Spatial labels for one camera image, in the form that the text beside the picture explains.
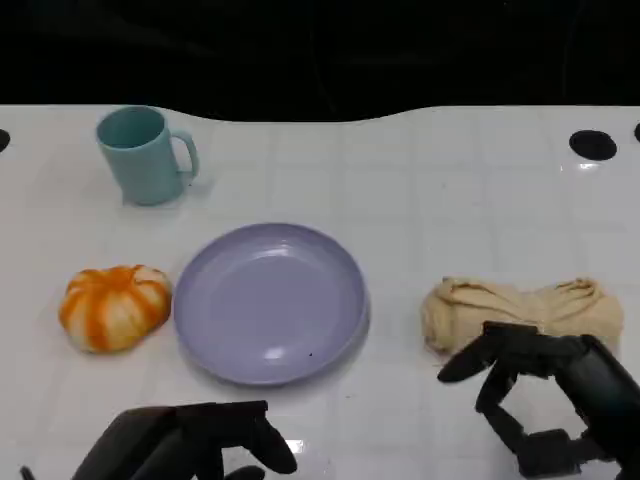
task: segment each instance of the mug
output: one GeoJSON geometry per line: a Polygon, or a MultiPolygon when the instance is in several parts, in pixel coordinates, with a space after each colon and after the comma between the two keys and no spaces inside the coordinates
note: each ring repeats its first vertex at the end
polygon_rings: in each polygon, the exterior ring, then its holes
{"type": "Polygon", "coordinates": [[[184,191],[182,175],[171,146],[171,137],[182,140],[191,157],[191,174],[200,168],[191,135],[169,131],[164,116],[155,108],[124,107],[104,117],[96,128],[104,154],[126,200],[156,205],[184,191]]]}

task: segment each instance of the beige cloth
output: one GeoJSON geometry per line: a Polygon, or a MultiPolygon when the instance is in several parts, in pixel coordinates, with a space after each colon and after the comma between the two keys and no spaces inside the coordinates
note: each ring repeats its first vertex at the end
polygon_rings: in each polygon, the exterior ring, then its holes
{"type": "Polygon", "coordinates": [[[464,348],[482,334],[487,320],[535,325],[553,336],[591,334],[615,350],[623,313],[616,297],[589,278],[520,292],[511,285],[445,277],[422,304],[425,340],[443,353],[464,348]]]}

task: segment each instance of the white table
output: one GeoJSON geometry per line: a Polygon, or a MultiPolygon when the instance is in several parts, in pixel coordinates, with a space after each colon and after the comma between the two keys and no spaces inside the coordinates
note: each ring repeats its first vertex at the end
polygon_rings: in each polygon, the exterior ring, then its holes
{"type": "MultiPolygon", "coordinates": [[[[269,400],[274,425],[306,442],[312,470],[330,480],[519,478],[473,411],[482,379],[439,385],[439,360],[422,346],[418,306],[444,275],[523,288],[595,276],[623,303],[621,359],[640,379],[640,108],[433,108],[346,124],[167,112],[192,132],[204,171],[159,208],[122,204],[93,138],[108,110],[0,108],[12,135],[0,154],[3,479],[23,463],[38,480],[70,478],[123,409],[254,398],[269,400]],[[611,134],[618,155],[581,162],[568,139],[583,128],[611,134]],[[200,246],[266,220],[333,235],[366,274],[368,338],[329,374],[275,390],[220,383],[181,356],[171,321],[112,357],[65,338],[57,306],[75,271],[144,263],[175,281],[200,246]]],[[[531,430],[580,431],[551,382],[520,382],[508,406],[531,430]]],[[[583,478],[616,472],[594,464],[583,478]]]]}

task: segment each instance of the robotic arm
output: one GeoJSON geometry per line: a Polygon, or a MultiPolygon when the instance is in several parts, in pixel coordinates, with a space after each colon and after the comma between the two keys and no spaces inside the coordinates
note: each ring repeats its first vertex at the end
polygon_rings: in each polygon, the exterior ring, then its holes
{"type": "MultiPolygon", "coordinates": [[[[224,475],[222,448],[244,447],[266,467],[293,473],[295,457],[267,421],[266,402],[127,410],[109,425],[72,480],[262,480],[244,467],[224,475]]],[[[27,467],[24,479],[33,475],[27,467]]]]}
{"type": "Polygon", "coordinates": [[[581,464],[602,460],[622,467],[617,480],[640,478],[640,388],[598,339],[555,338],[536,327],[487,322],[438,379],[460,382],[491,366],[475,408],[517,456],[524,477],[579,473],[581,464]],[[587,426],[580,438],[564,430],[524,432],[500,406],[519,374],[555,377],[587,426]]]}

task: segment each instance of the white pumpkin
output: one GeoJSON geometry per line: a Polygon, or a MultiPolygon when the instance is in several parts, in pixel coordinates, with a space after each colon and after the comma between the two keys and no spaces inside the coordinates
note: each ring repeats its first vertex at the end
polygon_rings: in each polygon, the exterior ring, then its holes
{"type": "Polygon", "coordinates": [[[83,270],[69,283],[59,318],[82,350],[131,348],[171,312],[171,283],[159,270],[136,265],[83,270]]]}

